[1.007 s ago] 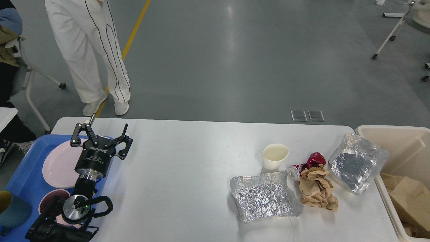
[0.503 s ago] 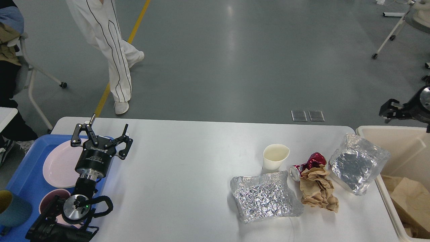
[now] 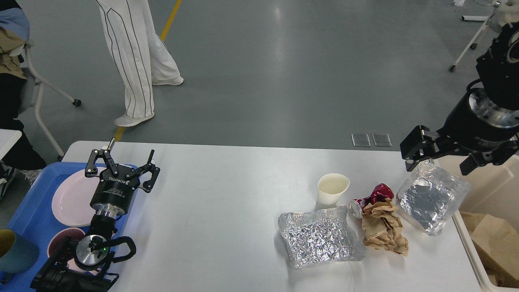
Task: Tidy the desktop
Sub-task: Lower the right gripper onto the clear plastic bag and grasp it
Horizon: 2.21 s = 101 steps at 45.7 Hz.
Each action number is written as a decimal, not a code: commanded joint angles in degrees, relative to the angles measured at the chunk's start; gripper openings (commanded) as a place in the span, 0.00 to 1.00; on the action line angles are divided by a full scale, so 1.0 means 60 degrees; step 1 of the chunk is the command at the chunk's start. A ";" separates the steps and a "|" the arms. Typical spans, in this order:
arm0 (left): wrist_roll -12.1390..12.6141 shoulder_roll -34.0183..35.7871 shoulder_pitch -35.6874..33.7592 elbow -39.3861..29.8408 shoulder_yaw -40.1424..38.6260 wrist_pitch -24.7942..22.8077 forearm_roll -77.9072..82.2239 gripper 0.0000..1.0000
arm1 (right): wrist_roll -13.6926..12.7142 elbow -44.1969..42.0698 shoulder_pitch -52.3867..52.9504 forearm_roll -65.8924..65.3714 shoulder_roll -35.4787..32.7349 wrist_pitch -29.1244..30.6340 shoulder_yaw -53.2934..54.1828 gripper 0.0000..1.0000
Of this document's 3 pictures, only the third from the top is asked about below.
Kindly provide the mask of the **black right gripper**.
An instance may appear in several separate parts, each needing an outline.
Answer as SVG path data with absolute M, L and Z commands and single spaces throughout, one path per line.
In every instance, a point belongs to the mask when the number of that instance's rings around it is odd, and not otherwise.
M 469 89 L 438 131 L 418 125 L 400 143 L 408 172 L 421 161 L 447 155 L 468 155 L 460 164 L 463 176 L 487 164 L 502 165 L 519 148 L 518 109 L 495 103 L 483 88 Z

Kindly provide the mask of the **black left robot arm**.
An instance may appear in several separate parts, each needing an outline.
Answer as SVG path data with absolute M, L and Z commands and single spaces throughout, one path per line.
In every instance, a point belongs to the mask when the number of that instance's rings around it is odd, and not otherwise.
M 153 161 L 138 167 L 117 164 L 111 156 L 112 138 L 107 149 L 93 149 L 85 167 L 85 177 L 99 179 L 90 207 L 94 215 L 81 240 L 70 236 L 32 279 L 30 287 L 37 292 L 107 292 L 119 279 L 109 273 L 111 264 L 131 259 L 137 252 L 131 237 L 114 237 L 120 218 L 128 214 L 137 189 L 149 193 L 161 169 Z

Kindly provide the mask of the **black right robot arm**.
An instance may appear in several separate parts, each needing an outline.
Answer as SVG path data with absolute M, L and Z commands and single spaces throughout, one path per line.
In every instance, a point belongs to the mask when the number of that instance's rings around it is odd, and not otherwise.
M 442 128 L 418 125 L 400 143 L 406 170 L 447 155 L 465 157 L 466 176 L 477 167 L 502 165 L 518 151 L 518 23 L 505 24 L 477 59 L 479 78 L 449 113 Z

